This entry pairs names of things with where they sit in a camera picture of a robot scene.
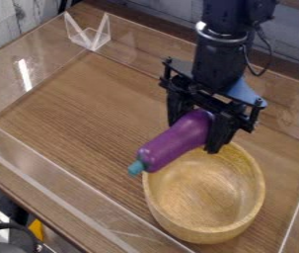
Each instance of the purple eggplant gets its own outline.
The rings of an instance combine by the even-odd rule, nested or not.
[[[205,145],[213,118],[213,114],[202,109],[185,115],[174,126],[139,149],[138,160],[128,168],[130,174],[135,176],[143,171],[159,171],[183,153]]]

